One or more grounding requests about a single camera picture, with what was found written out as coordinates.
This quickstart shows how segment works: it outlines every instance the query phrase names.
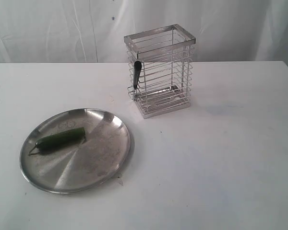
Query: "wire utensil holder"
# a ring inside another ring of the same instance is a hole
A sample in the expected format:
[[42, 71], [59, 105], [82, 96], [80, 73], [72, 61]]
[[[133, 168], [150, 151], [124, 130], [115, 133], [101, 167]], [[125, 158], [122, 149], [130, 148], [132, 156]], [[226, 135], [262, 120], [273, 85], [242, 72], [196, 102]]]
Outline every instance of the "wire utensil holder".
[[[191, 69], [195, 37], [178, 24], [124, 37], [131, 86], [128, 94], [143, 118], [190, 106]], [[140, 75], [134, 78], [134, 63]]]

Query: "wire rack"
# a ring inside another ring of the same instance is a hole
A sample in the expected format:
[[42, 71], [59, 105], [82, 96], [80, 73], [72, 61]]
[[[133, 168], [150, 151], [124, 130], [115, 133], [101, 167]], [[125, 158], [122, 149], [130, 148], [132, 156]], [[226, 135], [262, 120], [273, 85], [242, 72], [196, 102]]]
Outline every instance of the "wire rack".
[[[191, 69], [195, 37], [178, 24], [124, 37], [129, 57], [128, 93], [144, 118], [190, 106]], [[142, 70], [133, 86], [133, 64]]]

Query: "green chili pepper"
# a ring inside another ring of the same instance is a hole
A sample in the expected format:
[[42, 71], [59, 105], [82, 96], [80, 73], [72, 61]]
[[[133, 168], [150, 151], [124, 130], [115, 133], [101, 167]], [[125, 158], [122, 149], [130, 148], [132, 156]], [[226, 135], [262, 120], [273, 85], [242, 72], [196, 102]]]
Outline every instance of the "green chili pepper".
[[85, 138], [85, 129], [83, 127], [67, 130], [65, 132], [41, 138], [37, 140], [34, 148], [30, 150], [29, 156], [33, 154], [38, 154], [38, 153], [31, 153], [34, 149], [51, 150], [59, 148], [72, 141], [81, 140], [82, 138]]

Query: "plate rim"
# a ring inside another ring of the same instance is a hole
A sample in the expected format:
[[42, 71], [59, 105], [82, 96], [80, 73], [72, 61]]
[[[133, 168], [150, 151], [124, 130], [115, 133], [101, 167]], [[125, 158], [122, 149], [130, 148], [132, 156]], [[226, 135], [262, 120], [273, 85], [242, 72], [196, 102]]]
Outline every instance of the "plate rim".
[[83, 187], [83, 188], [73, 189], [73, 190], [68, 190], [68, 191], [62, 191], [62, 190], [58, 191], [58, 190], [53, 190], [53, 189], [44, 188], [44, 187], [42, 187], [42, 186], [40, 186], [40, 185], [32, 182], [32, 181], [29, 179], [29, 177], [28, 177], [28, 176], [25, 174], [25, 172], [24, 172], [24, 168], [23, 168], [23, 164], [22, 164], [22, 155], [23, 155], [23, 152], [24, 152], [24, 151], [23, 151], [24, 145], [25, 145], [25, 143], [27, 142], [27, 140], [28, 140], [28, 138], [30, 137], [30, 135], [33, 133], [33, 131], [34, 131], [37, 127], [41, 126], [43, 123], [47, 122], [48, 120], [52, 119], [53, 117], [58, 116], [58, 115], [61, 115], [61, 114], [63, 114], [63, 113], [67, 113], [67, 112], [75, 111], [75, 110], [80, 110], [80, 109], [85, 109], [85, 110], [87, 110], [87, 109], [92, 109], [92, 110], [97, 110], [97, 111], [101, 111], [101, 112], [111, 113], [111, 114], [113, 114], [114, 116], [116, 116], [114, 113], [109, 112], [109, 111], [106, 111], [106, 110], [102, 110], [102, 109], [95, 109], [95, 108], [78, 108], [78, 109], [66, 110], [66, 111], [64, 111], [64, 112], [55, 114], [55, 115], [53, 115], [52, 117], [49, 117], [48, 119], [44, 120], [44, 121], [43, 121], [42, 123], [40, 123], [39, 125], [37, 125], [37, 126], [30, 132], [30, 134], [27, 136], [27, 138], [25, 139], [25, 141], [24, 141], [24, 143], [23, 143], [23, 145], [22, 145], [22, 147], [21, 147], [21, 149], [20, 149], [20, 156], [19, 156], [19, 165], [20, 165], [21, 173], [22, 173], [22, 175], [24, 176], [25, 180], [27, 180], [27, 181], [28, 181], [31, 185], [33, 185], [34, 187], [36, 187], [36, 188], [38, 188], [38, 189], [40, 189], [40, 190], [43, 190], [43, 191], [45, 191], [45, 192], [54, 193], [54, 194], [73, 194], [73, 193], [81, 192], [81, 191], [84, 191], [84, 190], [87, 190], [87, 189], [90, 189], [90, 188], [94, 188], [94, 187], [97, 187], [97, 186], [103, 184], [105, 181], [109, 180], [113, 175], [115, 175], [115, 174], [121, 169], [122, 165], [124, 164], [127, 156], [129, 155], [129, 152], [130, 152], [130, 148], [131, 148], [131, 138], [130, 138], [130, 132], [129, 132], [129, 129], [128, 129], [127, 125], [123, 122], [123, 120], [122, 120], [120, 117], [116, 116], [116, 117], [119, 118], [119, 119], [122, 121], [122, 123], [126, 126], [126, 129], [127, 129], [127, 132], [128, 132], [128, 142], [129, 142], [129, 145], [128, 145], [128, 148], [127, 148], [127, 154], [125, 154], [125, 157], [124, 157], [124, 159], [122, 160], [120, 166], [119, 166], [115, 171], [113, 171], [112, 173], [110, 173], [107, 177], [103, 178], [102, 180], [100, 180], [100, 181], [98, 181], [97, 183], [94, 183], [94, 184], [92, 184], [92, 185], [88, 185], [88, 186], [85, 186], [85, 187]]

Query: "stainless steel plate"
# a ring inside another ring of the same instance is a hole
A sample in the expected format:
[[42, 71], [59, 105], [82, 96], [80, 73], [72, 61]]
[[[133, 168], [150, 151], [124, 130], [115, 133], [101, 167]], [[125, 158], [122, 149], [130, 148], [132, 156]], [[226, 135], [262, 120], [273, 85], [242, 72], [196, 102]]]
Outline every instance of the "stainless steel plate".
[[[85, 128], [86, 141], [47, 155], [28, 155], [38, 139], [78, 127]], [[109, 179], [119, 170], [129, 149], [128, 129], [117, 116], [98, 109], [76, 109], [55, 115], [32, 131], [21, 149], [20, 167], [35, 187], [68, 194]]]

